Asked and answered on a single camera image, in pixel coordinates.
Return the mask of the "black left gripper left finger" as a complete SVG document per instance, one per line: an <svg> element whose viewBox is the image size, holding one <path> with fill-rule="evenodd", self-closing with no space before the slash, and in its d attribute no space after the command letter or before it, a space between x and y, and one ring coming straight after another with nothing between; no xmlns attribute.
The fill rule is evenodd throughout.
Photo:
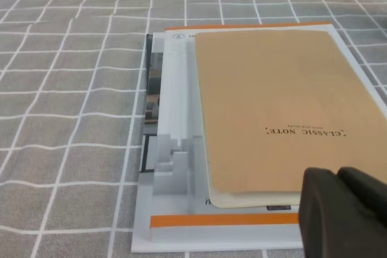
<svg viewBox="0 0 387 258"><path fill-rule="evenodd" d="M304 172L298 220L305 257L360 257L350 233L354 196L337 173Z"/></svg>

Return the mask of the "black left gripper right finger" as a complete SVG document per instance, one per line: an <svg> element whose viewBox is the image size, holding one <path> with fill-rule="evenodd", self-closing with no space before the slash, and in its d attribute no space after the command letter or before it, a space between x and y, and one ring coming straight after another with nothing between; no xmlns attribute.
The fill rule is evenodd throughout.
<svg viewBox="0 0 387 258"><path fill-rule="evenodd" d="M353 167L343 167L337 175L354 196L350 233L355 253L386 257L386 184Z"/></svg>

